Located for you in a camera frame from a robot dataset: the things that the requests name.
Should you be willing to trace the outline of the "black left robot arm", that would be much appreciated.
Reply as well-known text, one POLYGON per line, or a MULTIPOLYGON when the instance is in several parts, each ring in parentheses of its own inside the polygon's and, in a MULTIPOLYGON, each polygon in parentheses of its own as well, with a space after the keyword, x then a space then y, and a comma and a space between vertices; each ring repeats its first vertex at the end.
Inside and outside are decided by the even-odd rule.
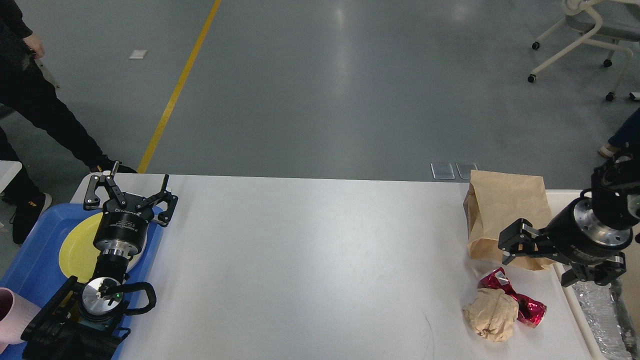
POLYGON ((149 226, 169 225, 179 198, 168 187, 169 174, 150 196, 122 191, 115 182, 118 168, 115 162, 92 175, 82 203, 84 210, 102 214, 93 239, 93 273, 84 282, 69 276, 26 325, 24 360, 110 360, 131 333, 123 319, 156 306, 153 285, 130 280, 128 267, 146 250, 149 226))

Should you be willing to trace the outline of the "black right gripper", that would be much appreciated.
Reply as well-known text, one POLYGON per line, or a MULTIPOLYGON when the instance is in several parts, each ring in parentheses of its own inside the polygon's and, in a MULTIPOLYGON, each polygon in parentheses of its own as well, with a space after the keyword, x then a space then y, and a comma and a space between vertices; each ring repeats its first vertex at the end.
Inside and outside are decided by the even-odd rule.
POLYGON ((558 212, 542 231, 525 218, 500 231, 501 263, 509 265, 521 256, 553 261, 564 256, 571 269, 560 278, 563 287, 579 281, 610 285, 627 271, 622 251, 633 241, 633 226, 630 214, 615 217, 612 212, 598 212, 592 198, 581 196, 558 212))

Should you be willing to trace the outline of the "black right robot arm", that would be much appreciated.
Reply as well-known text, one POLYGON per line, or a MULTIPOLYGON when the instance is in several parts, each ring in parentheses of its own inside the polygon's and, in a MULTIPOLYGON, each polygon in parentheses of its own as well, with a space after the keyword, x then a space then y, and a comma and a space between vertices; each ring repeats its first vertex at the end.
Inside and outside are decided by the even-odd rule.
POLYGON ((638 241, 633 227, 639 223, 639 146, 626 145, 596 167, 590 187, 580 192, 544 228, 519 218, 498 238, 502 264, 515 258, 544 258, 569 266, 560 282, 599 286, 626 273, 624 250, 638 241))

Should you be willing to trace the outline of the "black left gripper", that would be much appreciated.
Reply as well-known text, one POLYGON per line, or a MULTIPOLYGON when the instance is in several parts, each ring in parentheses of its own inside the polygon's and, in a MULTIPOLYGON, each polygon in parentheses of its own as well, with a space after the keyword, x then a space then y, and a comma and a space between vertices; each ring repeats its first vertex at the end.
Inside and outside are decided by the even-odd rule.
POLYGON ((179 198, 169 189, 169 174, 164 174, 160 191, 149 197, 135 201, 134 210, 129 209, 129 201, 115 182, 121 162, 115 161, 112 169, 90 175, 83 200, 83 210, 101 210, 102 219, 98 224, 93 246, 100 255, 115 255, 131 258, 141 255, 146 249, 147 231, 150 223, 166 228, 173 218, 179 198), (96 191, 105 189, 109 198, 102 200, 96 191), (154 212, 154 208, 165 204, 166 209, 154 212))

